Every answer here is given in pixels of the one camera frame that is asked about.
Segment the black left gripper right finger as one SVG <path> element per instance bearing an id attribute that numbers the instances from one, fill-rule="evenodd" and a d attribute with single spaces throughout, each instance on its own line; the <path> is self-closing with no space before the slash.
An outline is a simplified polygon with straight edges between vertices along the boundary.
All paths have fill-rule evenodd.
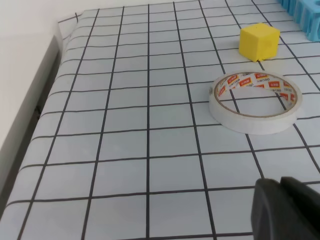
<path id="1" fill-rule="evenodd" d="M 293 177 L 282 177 L 281 187 L 296 200 L 319 200 L 320 194 Z"/>

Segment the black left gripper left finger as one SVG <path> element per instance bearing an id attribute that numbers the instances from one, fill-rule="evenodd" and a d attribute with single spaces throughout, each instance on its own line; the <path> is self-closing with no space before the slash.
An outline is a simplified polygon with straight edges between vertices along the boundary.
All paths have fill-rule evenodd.
<path id="1" fill-rule="evenodd" d="M 290 196 L 273 179 L 258 179 L 251 209 L 255 240 L 318 240 L 320 200 Z"/>

